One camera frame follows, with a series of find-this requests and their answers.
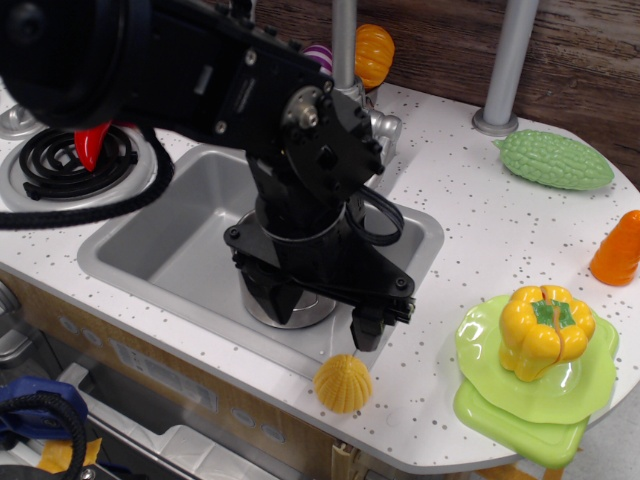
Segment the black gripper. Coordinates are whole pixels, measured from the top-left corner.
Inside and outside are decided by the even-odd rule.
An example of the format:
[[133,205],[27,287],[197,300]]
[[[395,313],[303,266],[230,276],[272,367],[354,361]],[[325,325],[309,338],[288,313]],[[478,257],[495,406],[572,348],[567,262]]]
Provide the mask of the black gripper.
[[287,325],[303,290],[352,306],[351,335],[359,351],[375,351],[385,324],[406,323],[415,308],[413,279],[381,248],[402,238],[405,220],[383,199],[352,199],[316,232],[291,223],[269,225],[261,210],[245,215],[224,241],[279,266],[292,281],[258,270],[241,272],[242,301],[263,323]]

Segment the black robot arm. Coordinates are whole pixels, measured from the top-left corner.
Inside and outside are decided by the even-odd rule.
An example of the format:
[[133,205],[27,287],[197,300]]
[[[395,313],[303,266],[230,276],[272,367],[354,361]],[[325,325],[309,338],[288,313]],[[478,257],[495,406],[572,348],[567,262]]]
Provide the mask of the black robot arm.
[[367,185],[384,170],[370,116],[275,30],[199,1],[5,1],[1,77],[45,125],[130,123],[158,161],[153,183],[129,199],[5,213],[3,229],[75,226],[149,205],[173,177],[156,137],[170,130],[246,154],[255,217],[224,240],[269,315],[287,322],[307,291],[349,304],[362,351],[376,349],[386,326],[410,320],[413,280],[381,254],[400,233],[364,227],[366,205],[404,226],[398,208]]

